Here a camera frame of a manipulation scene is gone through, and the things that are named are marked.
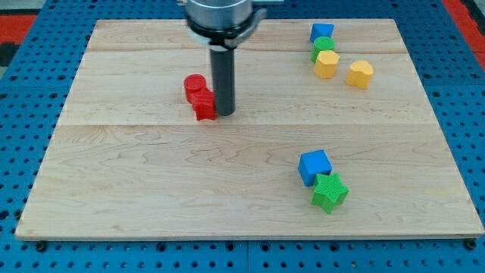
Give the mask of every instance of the yellow hexagonal block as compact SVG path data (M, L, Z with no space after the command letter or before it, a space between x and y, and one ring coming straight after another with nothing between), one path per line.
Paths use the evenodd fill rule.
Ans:
M331 79L335 76L336 66L340 56L333 50L325 50L318 53L313 72L321 79Z
M360 89L367 89L372 75L374 75L374 69L371 64L367 61L356 61L350 65L346 83Z

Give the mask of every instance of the blue cube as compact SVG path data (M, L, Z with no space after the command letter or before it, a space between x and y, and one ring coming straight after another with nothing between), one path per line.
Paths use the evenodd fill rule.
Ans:
M332 38L332 24L313 24L311 26L310 41L314 42L318 37L326 36Z
M310 187L313 185L317 174L329 175L332 172L332 165L325 151L318 150L302 154L298 171L305 186Z

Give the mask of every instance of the black cylindrical rod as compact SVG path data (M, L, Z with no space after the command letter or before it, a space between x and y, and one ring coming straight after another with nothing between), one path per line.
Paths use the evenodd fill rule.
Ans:
M234 97L234 51L210 51L215 108L219 115L231 115L236 110L236 98Z

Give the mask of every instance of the wooden board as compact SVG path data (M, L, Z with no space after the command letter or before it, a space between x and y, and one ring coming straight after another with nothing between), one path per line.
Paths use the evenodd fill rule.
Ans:
M100 20L17 227L22 240L477 237L477 216L393 20L336 25L332 80L311 23L265 20L236 51L236 114L195 121L182 82L210 75L181 20ZM375 68L368 90L349 65ZM325 149L350 189L311 206L299 155Z

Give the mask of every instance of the green star-shaped block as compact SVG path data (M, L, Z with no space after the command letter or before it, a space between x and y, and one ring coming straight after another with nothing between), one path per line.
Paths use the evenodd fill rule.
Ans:
M310 203L321 207L326 213L331 214L334 206L343 203L347 193L349 193L349 189L340 182L339 174L317 174Z

